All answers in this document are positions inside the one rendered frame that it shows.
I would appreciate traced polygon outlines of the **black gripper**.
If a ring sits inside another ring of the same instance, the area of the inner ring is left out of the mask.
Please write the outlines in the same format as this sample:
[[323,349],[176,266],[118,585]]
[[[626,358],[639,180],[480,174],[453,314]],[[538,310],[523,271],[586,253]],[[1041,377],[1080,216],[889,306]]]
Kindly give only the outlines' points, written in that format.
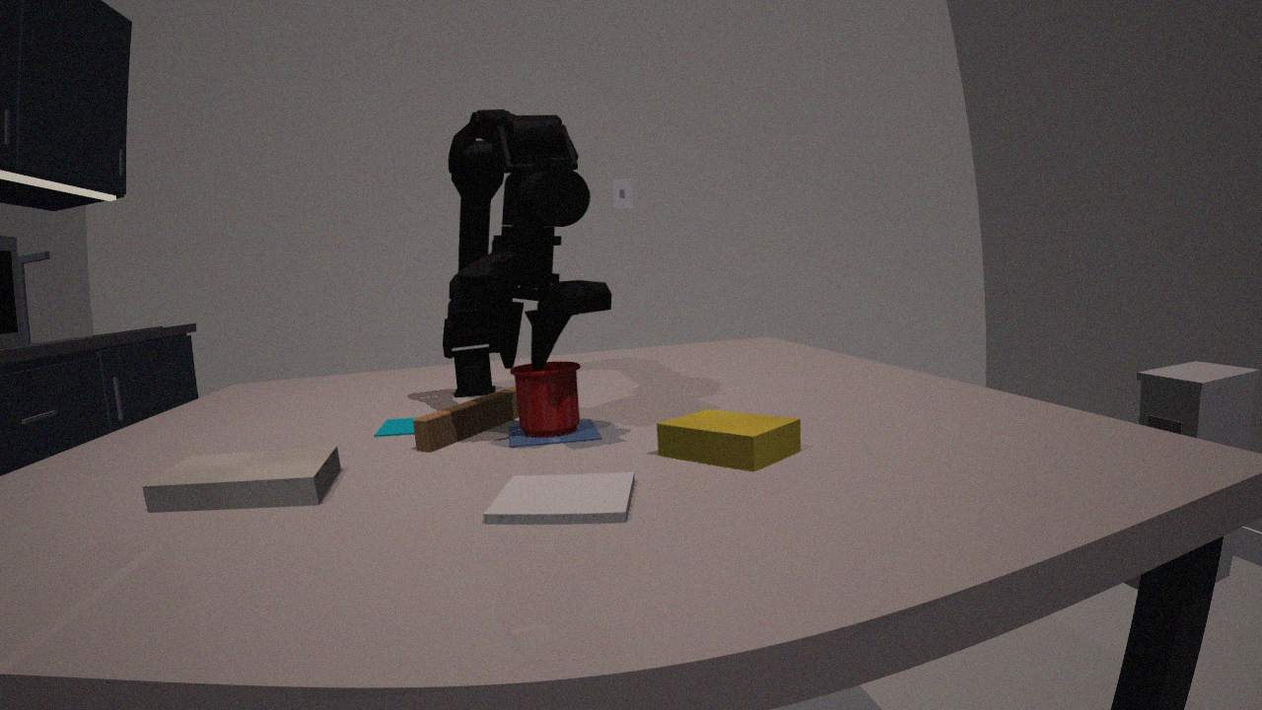
[[512,298],[539,301],[538,311],[525,311],[525,317],[533,327],[531,371],[541,372],[570,315],[611,310],[611,289],[604,282],[559,280],[559,272],[553,274],[553,247],[562,246],[562,237],[554,237],[554,228],[502,226],[502,237],[493,240],[502,240],[504,248],[512,248],[514,240],[524,240],[533,261],[535,286],[512,289],[492,305],[477,301],[472,308],[488,318],[502,364],[505,370],[512,370],[524,308],[524,303],[512,301]]

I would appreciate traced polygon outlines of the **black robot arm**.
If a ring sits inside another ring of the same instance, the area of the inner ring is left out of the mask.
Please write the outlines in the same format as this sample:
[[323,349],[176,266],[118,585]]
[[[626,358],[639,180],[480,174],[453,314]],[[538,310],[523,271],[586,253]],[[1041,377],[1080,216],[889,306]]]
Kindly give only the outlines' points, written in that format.
[[[481,137],[482,141],[476,141]],[[578,154],[558,115],[512,115],[505,108],[480,108],[456,134],[448,172],[461,194],[458,277],[464,300],[448,303],[445,358],[456,358],[456,399],[495,392],[490,352],[498,343],[490,320],[472,305],[492,305],[519,286],[535,286],[533,261],[524,240],[490,251],[490,208],[504,187],[502,224],[511,228],[565,228],[586,216],[591,190],[575,174]],[[481,346],[480,349],[452,351]]]

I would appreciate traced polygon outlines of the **red cup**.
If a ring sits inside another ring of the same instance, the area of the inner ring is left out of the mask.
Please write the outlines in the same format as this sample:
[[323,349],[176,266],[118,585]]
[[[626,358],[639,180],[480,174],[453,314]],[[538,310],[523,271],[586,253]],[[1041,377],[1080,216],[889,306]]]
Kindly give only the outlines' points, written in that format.
[[533,372],[531,364],[511,370],[517,383],[519,416],[525,435],[558,438],[577,430],[581,409],[575,370],[581,370],[581,364],[574,361],[546,361],[541,372]]

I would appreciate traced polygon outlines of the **brown wooden bar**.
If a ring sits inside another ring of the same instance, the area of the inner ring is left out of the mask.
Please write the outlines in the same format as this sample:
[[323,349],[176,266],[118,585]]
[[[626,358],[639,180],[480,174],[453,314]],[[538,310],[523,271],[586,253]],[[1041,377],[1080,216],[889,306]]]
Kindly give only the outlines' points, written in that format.
[[517,386],[414,417],[416,451],[435,451],[515,417],[520,417]]

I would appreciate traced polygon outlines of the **yellow rectangular block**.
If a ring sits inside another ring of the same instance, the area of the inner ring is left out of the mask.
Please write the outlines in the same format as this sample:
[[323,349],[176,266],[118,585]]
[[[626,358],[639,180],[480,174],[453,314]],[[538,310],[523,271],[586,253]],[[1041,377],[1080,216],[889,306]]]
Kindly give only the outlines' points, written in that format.
[[659,457],[761,470],[801,451],[801,419],[698,410],[658,422]]

